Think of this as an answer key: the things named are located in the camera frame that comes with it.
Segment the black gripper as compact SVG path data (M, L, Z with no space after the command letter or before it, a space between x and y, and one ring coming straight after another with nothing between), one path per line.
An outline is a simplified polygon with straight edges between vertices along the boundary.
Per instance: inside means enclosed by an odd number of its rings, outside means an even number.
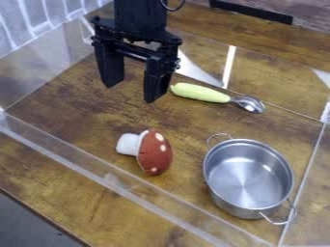
M124 56L147 61L144 101L152 103L167 92L171 75L177 68L179 37L167 30L120 31L111 18L92 18L92 46L100 79L107 88L124 80Z

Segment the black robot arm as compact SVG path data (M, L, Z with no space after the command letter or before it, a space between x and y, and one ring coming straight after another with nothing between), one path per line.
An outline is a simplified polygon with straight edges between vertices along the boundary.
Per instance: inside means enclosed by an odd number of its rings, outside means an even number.
M100 79L112 88L125 79L124 58L145 63L143 94L152 103L179 69L181 39L165 30L167 0L113 0L115 17L96 15L92 46Z

